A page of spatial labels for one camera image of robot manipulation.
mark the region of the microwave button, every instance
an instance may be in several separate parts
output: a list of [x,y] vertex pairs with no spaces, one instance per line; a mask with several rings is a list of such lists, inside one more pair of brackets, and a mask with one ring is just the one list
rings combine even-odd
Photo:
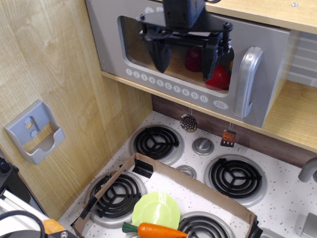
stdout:
[[189,95],[190,95],[189,91],[188,91],[187,89],[185,89],[185,88],[182,90],[182,93],[183,93],[185,96],[189,96]]
[[192,92],[190,96],[192,96],[193,99],[199,99],[199,95],[196,92]]
[[155,83],[156,83],[156,80],[155,80],[155,78],[153,78],[153,77],[149,77],[149,81],[150,81],[152,84],[155,84]]
[[153,10],[153,8],[147,6],[147,7],[145,8],[144,12],[145,12],[145,13],[153,13],[154,10]]
[[227,110],[227,109],[229,108],[229,106],[228,106],[226,103],[224,103],[224,102],[222,102],[222,101],[219,101],[219,100],[215,100],[215,101],[213,102],[213,104],[214,104],[216,107],[218,107],[218,108],[220,108],[220,109],[223,109],[223,110]]
[[160,86],[160,87],[163,87],[163,86],[164,86],[164,82],[163,82],[162,80],[160,80],[160,79],[157,80],[157,84],[158,84],[158,86]]
[[125,70],[125,72],[126,72],[128,75],[130,75],[130,76],[132,76],[132,74],[133,74],[132,70],[130,70],[129,68],[127,68],[127,69]]
[[145,74],[141,74],[141,79],[143,79],[144,81],[147,81],[148,80],[148,77],[145,75]]
[[178,86],[174,86],[173,87],[173,89],[174,89],[174,91],[176,92],[176,93],[180,93],[180,87],[178,87]]
[[208,102],[208,97],[206,97],[205,95],[201,95],[200,96],[200,101],[202,101],[203,103],[207,103]]
[[165,88],[172,90],[173,86],[170,83],[165,83]]
[[140,78],[140,73],[138,71],[133,72],[134,77]]

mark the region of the microwave label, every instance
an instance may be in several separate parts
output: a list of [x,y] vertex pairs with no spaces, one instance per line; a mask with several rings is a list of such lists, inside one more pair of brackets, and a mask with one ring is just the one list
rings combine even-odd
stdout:
[[213,104],[220,109],[227,110],[229,108],[228,105],[222,101],[215,100]]

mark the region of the spatula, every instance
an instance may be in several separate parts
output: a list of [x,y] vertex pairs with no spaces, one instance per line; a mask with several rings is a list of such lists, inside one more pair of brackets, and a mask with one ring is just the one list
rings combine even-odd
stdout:
[[235,138],[236,138],[236,134],[234,131],[232,131],[233,128],[233,124],[230,123],[229,126],[229,130],[224,130],[223,134],[222,134],[222,139],[221,139],[221,146],[225,146],[225,147],[233,147],[234,146],[234,142],[235,142]]

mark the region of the red toy fruit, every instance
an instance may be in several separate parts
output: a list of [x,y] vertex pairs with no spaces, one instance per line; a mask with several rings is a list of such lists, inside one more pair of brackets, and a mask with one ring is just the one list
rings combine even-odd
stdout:
[[185,67],[191,72],[202,70],[202,50],[199,48],[190,48],[186,54]]
[[231,76],[227,74],[226,68],[218,65],[212,75],[212,78],[206,82],[206,87],[212,90],[227,89],[230,85]]

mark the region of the faucet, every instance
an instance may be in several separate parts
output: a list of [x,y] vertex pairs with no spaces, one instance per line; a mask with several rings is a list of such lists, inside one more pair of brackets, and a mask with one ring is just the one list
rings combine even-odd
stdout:
[[298,178],[302,182],[307,182],[311,176],[313,176],[317,182],[317,157],[308,160],[306,164],[304,164]]

